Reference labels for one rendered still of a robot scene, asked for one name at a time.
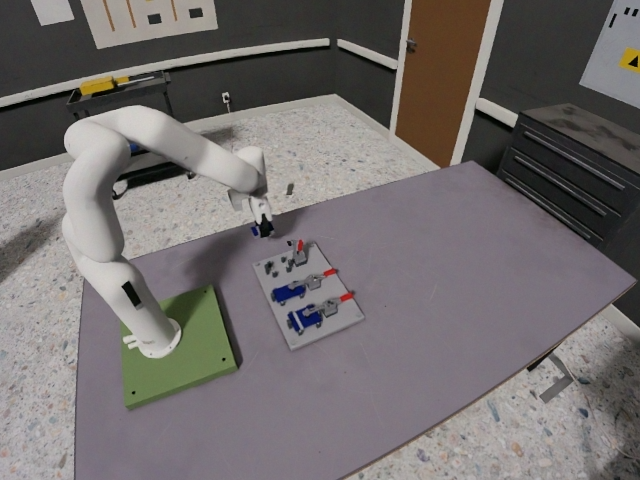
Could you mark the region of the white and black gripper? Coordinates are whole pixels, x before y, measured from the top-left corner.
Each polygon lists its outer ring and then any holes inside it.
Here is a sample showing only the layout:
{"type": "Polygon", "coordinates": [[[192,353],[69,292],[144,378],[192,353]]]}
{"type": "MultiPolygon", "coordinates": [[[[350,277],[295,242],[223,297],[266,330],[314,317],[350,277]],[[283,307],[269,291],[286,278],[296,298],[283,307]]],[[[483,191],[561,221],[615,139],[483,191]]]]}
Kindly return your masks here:
{"type": "MultiPolygon", "coordinates": [[[[267,190],[268,192],[268,190],[267,190]]],[[[267,192],[262,196],[251,197],[248,199],[249,206],[254,216],[256,227],[259,225],[260,237],[264,238],[270,236],[268,221],[272,221],[272,215],[269,205],[269,200],[267,197],[267,192]],[[259,207],[258,207],[259,206],[259,207]],[[262,223],[263,221],[263,223],[262,223]],[[261,227],[261,224],[262,227],[261,227]]]]}

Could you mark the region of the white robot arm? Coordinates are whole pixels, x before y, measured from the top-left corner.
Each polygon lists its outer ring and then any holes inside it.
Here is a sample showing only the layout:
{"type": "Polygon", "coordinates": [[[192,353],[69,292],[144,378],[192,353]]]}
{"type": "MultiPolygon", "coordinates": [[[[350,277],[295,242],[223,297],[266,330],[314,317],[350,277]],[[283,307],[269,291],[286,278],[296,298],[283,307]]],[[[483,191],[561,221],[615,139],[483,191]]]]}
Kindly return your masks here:
{"type": "Polygon", "coordinates": [[[113,186],[130,161],[132,143],[232,188],[227,193],[235,212],[243,210],[241,200],[267,192],[265,161],[258,147],[232,154],[144,106],[88,117],[66,131],[65,148],[75,159],[63,184],[66,243],[81,274],[133,333],[124,343],[136,340],[129,349],[138,346],[146,357],[161,358],[178,346],[182,330],[167,318],[138,268],[121,255],[124,235],[112,198],[113,186]]]}

